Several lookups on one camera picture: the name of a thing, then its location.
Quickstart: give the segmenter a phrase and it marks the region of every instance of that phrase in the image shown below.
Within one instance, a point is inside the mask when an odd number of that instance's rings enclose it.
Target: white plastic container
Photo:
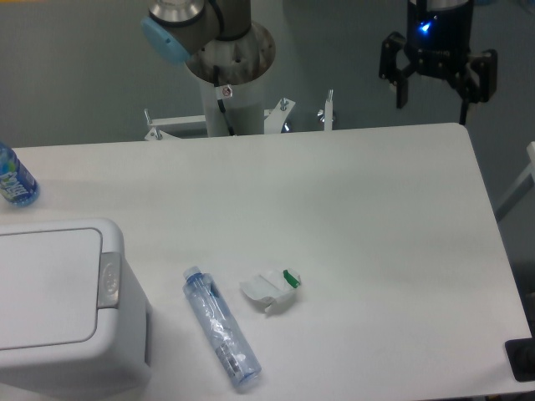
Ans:
[[[0,226],[0,382],[57,398],[146,383],[151,307],[105,219]]]

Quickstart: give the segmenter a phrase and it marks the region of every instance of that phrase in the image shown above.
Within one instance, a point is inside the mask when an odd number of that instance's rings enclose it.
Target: white table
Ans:
[[[263,366],[247,400],[395,401],[535,389],[530,332],[468,134],[456,124],[20,149],[42,186],[0,221],[116,221],[152,305],[153,378],[113,400],[233,400],[181,292],[216,278]],[[238,283],[302,275],[265,316]],[[0,387],[0,399],[43,400]]]

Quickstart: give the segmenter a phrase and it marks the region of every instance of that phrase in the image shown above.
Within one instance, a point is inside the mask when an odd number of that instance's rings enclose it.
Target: bottle label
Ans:
[[[10,202],[29,198],[35,189],[35,179],[18,160],[12,171],[0,175],[0,193]]]
[[[233,378],[236,376],[236,373],[240,372],[240,365],[238,365],[237,360],[232,356],[231,349],[227,343],[223,343],[216,348],[216,355],[229,377]]]

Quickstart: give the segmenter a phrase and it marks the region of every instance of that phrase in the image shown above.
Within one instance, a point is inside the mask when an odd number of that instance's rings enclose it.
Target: cable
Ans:
[[[219,84],[219,72],[220,69],[216,65],[214,65],[214,88],[219,88],[221,85]],[[231,125],[231,122],[228,120],[227,116],[227,109],[225,109],[225,104],[223,103],[223,99],[217,100],[217,105],[219,106],[219,111],[223,114],[223,119],[225,120],[225,123],[227,124],[228,134],[230,136],[236,136],[236,132],[234,132],[234,128]]]

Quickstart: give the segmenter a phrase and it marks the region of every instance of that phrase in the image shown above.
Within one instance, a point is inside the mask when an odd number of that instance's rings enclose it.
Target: bottle cap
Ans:
[[[200,273],[200,272],[201,272],[201,269],[199,269],[199,267],[197,267],[197,266],[190,267],[189,269],[187,269],[184,272],[184,278],[187,280],[188,278],[190,278],[194,274],[197,274],[197,273]]]

